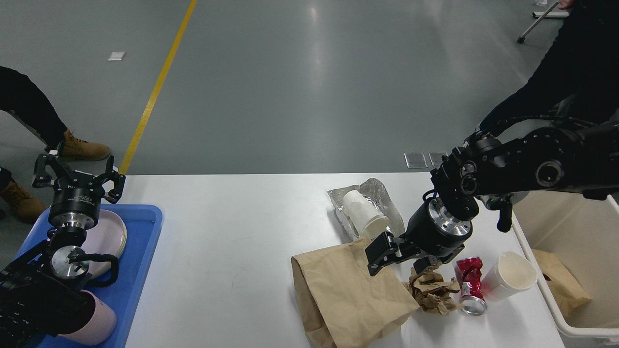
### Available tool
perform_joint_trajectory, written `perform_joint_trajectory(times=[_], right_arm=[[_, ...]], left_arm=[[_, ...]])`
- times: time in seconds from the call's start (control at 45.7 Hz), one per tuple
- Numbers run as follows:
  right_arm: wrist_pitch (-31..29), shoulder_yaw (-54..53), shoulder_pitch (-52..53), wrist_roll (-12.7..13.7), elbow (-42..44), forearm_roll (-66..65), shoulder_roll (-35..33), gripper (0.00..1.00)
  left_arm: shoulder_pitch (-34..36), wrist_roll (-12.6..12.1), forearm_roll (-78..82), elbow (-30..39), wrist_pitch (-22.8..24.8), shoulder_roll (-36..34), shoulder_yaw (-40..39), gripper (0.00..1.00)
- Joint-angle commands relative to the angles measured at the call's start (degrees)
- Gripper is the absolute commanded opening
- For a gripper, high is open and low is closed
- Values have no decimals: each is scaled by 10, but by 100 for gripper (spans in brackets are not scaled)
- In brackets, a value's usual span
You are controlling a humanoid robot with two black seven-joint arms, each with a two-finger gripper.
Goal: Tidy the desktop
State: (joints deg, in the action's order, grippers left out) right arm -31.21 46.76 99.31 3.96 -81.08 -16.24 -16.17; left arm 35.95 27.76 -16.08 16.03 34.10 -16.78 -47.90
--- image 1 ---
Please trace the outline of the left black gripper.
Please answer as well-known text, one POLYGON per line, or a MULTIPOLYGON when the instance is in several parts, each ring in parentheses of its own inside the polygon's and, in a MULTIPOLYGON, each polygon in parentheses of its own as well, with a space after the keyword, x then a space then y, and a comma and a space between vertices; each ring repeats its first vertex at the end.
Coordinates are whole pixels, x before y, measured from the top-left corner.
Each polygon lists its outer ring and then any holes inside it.
POLYGON ((54 150, 40 154, 35 161, 32 187, 53 188, 53 202, 49 208, 48 222, 54 227, 79 227, 89 230, 99 222, 101 199, 109 203, 121 200, 126 176, 118 172, 114 156, 106 161, 105 171, 91 180, 91 187, 81 188, 75 184, 75 174, 60 158, 65 141, 54 150), (113 186, 105 191, 104 184, 113 186))

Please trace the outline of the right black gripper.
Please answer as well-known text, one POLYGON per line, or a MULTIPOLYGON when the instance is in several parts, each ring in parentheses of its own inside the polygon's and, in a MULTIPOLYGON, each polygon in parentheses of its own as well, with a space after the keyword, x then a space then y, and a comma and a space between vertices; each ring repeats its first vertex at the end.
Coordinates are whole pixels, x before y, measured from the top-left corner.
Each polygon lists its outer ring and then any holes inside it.
POLYGON ((451 262, 472 232, 471 221, 452 216, 441 198, 429 198, 411 216, 401 236, 383 232, 366 247, 369 275, 376 276, 384 267, 415 258, 413 269, 420 276, 451 262))

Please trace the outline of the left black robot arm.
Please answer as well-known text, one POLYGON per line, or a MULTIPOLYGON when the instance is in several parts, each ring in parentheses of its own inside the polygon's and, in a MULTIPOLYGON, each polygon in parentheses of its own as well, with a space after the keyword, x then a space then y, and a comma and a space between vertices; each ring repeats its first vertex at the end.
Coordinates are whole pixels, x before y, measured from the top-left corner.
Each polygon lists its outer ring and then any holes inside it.
POLYGON ((114 166, 93 175, 72 170, 61 158, 64 142, 40 154, 32 185, 54 191, 46 240, 18 256, 1 272, 1 345, 23 348, 34 335, 56 337, 86 323, 95 300, 85 287, 108 287, 117 281, 119 260, 87 253, 87 231, 99 222, 101 200, 117 203, 126 177, 114 166))

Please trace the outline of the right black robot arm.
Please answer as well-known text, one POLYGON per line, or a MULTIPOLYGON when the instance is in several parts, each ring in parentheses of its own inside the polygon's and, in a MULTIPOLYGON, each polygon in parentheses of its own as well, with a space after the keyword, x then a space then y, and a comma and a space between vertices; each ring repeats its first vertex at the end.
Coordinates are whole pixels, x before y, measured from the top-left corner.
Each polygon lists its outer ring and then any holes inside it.
POLYGON ((418 275, 451 262, 472 235, 478 203, 498 211, 497 229, 508 232, 517 193, 569 192, 605 200, 618 191, 618 122, 577 130, 542 127, 506 143, 478 131, 442 157, 430 180, 432 188, 405 232, 384 231, 366 247, 370 276, 410 259, 418 275))

